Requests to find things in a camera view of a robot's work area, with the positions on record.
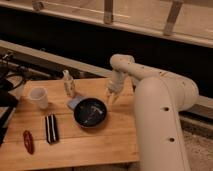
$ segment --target white mug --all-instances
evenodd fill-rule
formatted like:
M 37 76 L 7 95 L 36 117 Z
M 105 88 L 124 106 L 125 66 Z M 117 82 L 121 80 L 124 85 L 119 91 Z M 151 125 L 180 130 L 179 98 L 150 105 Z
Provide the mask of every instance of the white mug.
M 29 99 L 37 104 L 40 109 L 46 109 L 49 105 L 47 90 L 44 87 L 35 87 L 30 90 Z

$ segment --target white cup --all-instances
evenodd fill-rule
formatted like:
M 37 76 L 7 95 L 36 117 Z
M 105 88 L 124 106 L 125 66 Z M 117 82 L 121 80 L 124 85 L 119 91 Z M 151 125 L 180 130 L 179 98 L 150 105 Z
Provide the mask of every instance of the white cup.
M 37 104 L 40 109 L 46 109 L 49 105 L 47 91 L 43 87 L 35 87 L 30 90 L 29 99 Z

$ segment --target wooden cutting board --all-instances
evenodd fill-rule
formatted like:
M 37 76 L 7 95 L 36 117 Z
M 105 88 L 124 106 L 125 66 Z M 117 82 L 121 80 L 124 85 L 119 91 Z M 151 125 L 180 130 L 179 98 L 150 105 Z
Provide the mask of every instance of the wooden cutting board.
M 85 97 L 95 97 L 106 104 L 106 78 L 75 80 L 76 91 Z M 49 107 L 40 110 L 27 95 L 33 87 L 48 91 Z M 4 143 L 0 147 L 0 170 L 30 170 L 107 163 L 138 161 L 133 115 L 133 89 L 126 79 L 119 99 L 107 106 L 107 118 L 96 128 L 82 129 L 67 107 L 62 80 L 29 81 L 20 103 L 9 123 Z M 44 117 L 55 114 L 60 141 L 46 141 Z M 27 153 L 23 132 L 29 130 L 34 138 L 35 152 Z

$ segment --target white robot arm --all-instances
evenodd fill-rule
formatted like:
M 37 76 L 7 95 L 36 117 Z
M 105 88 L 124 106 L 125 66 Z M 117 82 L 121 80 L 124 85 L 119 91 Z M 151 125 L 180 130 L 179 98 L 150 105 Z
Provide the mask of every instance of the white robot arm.
M 142 171 L 190 171 L 178 112 L 193 106 L 198 88 L 189 78 L 134 63 L 129 55 L 111 57 L 108 98 L 118 98 L 125 77 L 139 81 L 134 113 Z

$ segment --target small bottle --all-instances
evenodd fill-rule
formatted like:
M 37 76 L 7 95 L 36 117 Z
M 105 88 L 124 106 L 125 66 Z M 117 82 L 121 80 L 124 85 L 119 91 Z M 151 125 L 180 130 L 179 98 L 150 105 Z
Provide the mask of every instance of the small bottle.
M 64 70 L 63 71 L 64 77 L 64 88 L 66 90 L 66 93 L 68 96 L 70 97 L 74 97 L 75 96 L 75 83 L 74 83 L 74 79 L 73 77 L 69 74 L 68 70 Z

